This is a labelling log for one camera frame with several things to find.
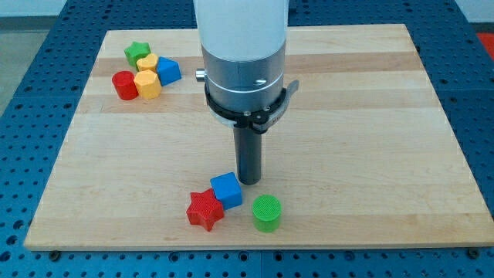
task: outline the red cylinder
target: red cylinder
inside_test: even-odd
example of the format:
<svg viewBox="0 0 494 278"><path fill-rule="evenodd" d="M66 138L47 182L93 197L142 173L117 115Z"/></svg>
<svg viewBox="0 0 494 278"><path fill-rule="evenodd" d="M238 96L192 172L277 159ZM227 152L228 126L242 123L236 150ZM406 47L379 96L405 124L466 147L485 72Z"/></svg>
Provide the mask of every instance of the red cylinder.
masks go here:
<svg viewBox="0 0 494 278"><path fill-rule="evenodd" d="M134 83L134 74L124 70L115 73L111 79L118 96L122 100L133 100L139 93L137 92L136 84Z"/></svg>

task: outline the yellow hexagon block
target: yellow hexagon block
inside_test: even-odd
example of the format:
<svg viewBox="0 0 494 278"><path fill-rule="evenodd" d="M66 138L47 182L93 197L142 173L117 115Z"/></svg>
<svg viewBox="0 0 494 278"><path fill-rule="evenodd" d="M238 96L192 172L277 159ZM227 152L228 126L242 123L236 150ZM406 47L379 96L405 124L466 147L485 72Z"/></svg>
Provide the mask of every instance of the yellow hexagon block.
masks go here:
<svg viewBox="0 0 494 278"><path fill-rule="evenodd" d="M158 97L161 93L160 80L156 73L146 69L136 74L134 77L139 96L146 100Z"/></svg>
<svg viewBox="0 0 494 278"><path fill-rule="evenodd" d="M152 70L156 73L156 66L157 55L154 53L150 53L145 58L139 59L137 61L137 68L139 69L139 71Z"/></svg>

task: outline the wooden board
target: wooden board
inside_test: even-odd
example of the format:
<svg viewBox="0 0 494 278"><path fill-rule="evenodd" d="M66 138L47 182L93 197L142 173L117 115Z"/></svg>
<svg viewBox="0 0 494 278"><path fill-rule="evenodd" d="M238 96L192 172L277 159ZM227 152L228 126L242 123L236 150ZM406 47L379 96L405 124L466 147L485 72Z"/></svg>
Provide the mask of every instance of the wooden board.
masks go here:
<svg viewBox="0 0 494 278"><path fill-rule="evenodd" d="M111 76L147 41L183 79L122 101ZM25 245L33 250L488 246L494 223L403 25L289 30L290 108L263 143L263 179L212 232L188 224L190 192L235 170L232 131L208 113L197 30L104 39ZM252 225L273 194L283 221Z"/></svg>

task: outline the green cylinder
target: green cylinder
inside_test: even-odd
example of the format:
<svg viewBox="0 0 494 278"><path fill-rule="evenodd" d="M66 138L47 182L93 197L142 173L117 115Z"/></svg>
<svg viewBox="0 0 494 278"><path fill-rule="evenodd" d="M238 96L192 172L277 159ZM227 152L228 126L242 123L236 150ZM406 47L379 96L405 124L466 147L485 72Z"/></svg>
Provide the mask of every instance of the green cylinder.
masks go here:
<svg viewBox="0 0 494 278"><path fill-rule="evenodd" d="M281 220L281 203L272 195L261 195L252 204L254 226L260 232L274 232Z"/></svg>

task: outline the colorful blocks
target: colorful blocks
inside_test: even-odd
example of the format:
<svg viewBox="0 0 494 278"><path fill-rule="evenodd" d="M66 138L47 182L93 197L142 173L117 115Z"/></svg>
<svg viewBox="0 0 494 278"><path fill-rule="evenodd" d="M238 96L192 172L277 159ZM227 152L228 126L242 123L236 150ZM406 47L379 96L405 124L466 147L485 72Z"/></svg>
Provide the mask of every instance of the colorful blocks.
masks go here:
<svg viewBox="0 0 494 278"><path fill-rule="evenodd" d="M187 209L187 217L192 225L201 225L209 232L215 222L224 216L223 205L215 198L212 188L202 193L191 193L191 204Z"/></svg>
<svg viewBox="0 0 494 278"><path fill-rule="evenodd" d="M137 92L146 100L158 97L161 93L160 80L157 78L157 74L148 69L137 73L134 82Z"/></svg>
<svg viewBox="0 0 494 278"><path fill-rule="evenodd" d="M158 76L160 77L162 86L165 86L182 78L178 63L164 57L160 57L158 59L156 71Z"/></svg>
<svg viewBox="0 0 494 278"><path fill-rule="evenodd" d="M124 52L129 65L137 69L137 61L149 55L151 48L147 42L132 42L132 45L127 47Z"/></svg>
<svg viewBox="0 0 494 278"><path fill-rule="evenodd" d="M139 71L150 70L156 73L157 66L157 55L154 53L150 53L144 58L141 58L137 61L137 68Z"/></svg>
<svg viewBox="0 0 494 278"><path fill-rule="evenodd" d="M136 84L134 83L134 74L132 72L121 71L115 73L111 78L111 81L115 86L115 90L117 90L118 96L122 100L132 100L139 95Z"/></svg>
<svg viewBox="0 0 494 278"><path fill-rule="evenodd" d="M235 174L230 172L211 179L211 186L223 208L231 209L242 204L242 190Z"/></svg>
<svg viewBox="0 0 494 278"><path fill-rule="evenodd" d="M252 204L254 226L260 232L274 232L281 219L281 203L272 195L261 195Z"/></svg>

